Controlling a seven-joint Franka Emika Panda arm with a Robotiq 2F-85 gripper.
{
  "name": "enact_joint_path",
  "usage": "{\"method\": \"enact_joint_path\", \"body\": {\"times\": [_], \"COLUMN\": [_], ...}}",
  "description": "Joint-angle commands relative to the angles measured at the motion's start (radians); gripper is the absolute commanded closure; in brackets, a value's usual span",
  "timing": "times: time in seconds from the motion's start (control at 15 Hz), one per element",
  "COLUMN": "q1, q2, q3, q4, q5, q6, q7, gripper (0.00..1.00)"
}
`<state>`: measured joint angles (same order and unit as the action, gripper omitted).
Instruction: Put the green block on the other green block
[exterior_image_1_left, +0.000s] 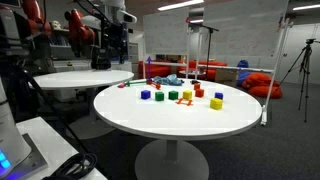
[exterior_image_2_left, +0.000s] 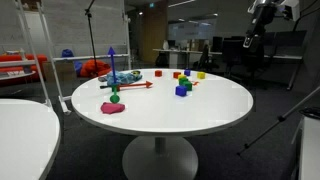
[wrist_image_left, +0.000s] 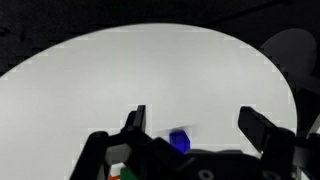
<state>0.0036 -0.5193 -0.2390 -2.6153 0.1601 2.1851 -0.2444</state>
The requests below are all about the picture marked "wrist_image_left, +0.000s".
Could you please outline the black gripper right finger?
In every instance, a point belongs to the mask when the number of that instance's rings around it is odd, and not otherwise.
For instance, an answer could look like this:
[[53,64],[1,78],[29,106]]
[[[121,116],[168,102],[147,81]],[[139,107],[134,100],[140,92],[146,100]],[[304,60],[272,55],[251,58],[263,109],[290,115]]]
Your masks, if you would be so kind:
[[250,106],[240,108],[238,127],[260,154],[292,156],[294,153],[295,134],[276,126]]

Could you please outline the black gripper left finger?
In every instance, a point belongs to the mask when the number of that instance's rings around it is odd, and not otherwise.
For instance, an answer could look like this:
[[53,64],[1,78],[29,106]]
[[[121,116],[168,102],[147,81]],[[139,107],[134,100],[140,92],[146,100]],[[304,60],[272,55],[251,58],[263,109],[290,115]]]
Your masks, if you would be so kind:
[[123,134],[127,138],[143,138],[146,130],[146,106],[138,105],[127,117]]

